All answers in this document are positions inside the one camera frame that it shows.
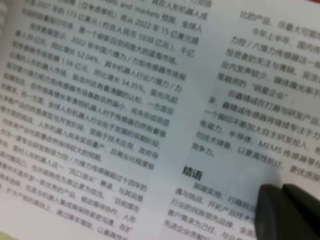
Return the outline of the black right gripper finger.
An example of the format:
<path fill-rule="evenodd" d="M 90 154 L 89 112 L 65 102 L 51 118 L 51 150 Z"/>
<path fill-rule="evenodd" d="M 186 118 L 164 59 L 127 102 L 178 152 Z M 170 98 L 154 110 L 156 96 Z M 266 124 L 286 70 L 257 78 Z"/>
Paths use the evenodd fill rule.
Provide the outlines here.
<path fill-rule="evenodd" d="M 254 228 L 258 240 L 318 240 L 320 200 L 294 184 L 261 185 Z"/>

